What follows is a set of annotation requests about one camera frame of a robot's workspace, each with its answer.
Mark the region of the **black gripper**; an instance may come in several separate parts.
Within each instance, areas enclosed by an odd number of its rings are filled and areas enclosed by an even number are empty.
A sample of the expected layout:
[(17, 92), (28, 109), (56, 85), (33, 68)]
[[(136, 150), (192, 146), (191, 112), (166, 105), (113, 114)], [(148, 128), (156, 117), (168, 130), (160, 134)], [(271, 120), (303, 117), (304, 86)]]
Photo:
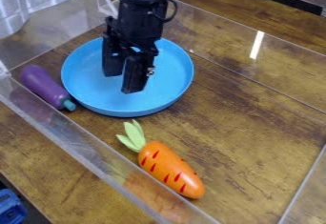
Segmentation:
[(105, 76), (122, 74), (122, 93), (140, 92), (153, 74), (166, 8), (168, 0), (120, 0), (118, 16), (105, 18), (101, 70)]

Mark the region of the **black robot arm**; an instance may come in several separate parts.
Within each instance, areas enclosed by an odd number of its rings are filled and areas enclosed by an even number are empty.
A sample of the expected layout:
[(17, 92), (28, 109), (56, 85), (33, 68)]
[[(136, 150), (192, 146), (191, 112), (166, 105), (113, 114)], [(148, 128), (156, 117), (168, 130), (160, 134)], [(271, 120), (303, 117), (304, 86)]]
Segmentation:
[(140, 92), (153, 74), (154, 41), (162, 24), (174, 17), (165, 16), (168, 2), (176, 4), (173, 0), (120, 0), (118, 17), (105, 18), (101, 70), (106, 77), (122, 75), (122, 93)]

